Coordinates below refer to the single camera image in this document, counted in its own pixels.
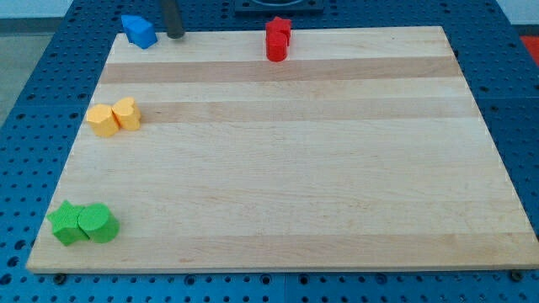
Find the blue pegboard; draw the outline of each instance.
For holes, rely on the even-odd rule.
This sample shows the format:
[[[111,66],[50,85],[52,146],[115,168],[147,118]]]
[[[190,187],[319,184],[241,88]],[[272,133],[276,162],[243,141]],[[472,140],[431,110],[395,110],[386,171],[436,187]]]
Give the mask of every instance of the blue pegboard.
[[[232,1],[182,1],[187,30],[262,29]],[[539,271],[33,275],[24,269],[121,14],[164,30],[157,1],[75,0],[0,132],[0,302],[539,301]],[[294,28],[443,26],[526,213],[539,232],[538,70],[494,0],[325,0]]]

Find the yellow block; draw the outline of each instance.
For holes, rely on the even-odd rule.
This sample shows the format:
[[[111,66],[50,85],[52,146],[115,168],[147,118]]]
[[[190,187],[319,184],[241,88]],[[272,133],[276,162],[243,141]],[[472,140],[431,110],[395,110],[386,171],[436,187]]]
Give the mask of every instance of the yellow block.
[[[138,109],[133,97],[126,97],[116,102],[112,107],[116,119],[126,130],[141,128],[141,111]]]
[[[97,136],[110,137],[120,130],[110,105],[97,104],[93,106],[86,113],[86,121]]]

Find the wooden cutting board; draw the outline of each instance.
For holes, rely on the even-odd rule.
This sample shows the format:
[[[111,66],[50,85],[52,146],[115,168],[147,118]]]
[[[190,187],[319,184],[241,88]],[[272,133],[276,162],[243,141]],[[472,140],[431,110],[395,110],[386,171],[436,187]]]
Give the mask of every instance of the wooden cutting board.
[[[118,35],[93,96],[133,96],[139,131],[83,124],[49,209],[105,202],[110,243],[36,273],[534,268],[539,243],[440,27]]]

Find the blue block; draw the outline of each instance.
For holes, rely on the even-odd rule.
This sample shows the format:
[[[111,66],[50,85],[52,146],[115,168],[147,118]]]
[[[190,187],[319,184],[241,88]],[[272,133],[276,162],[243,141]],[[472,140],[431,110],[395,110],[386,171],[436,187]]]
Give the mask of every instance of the blue block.
[[[124,26],[124,32],[130,43],[146,49],[157,42],[153,24],[146,21],[143,17],[122,15],[121,23]]]

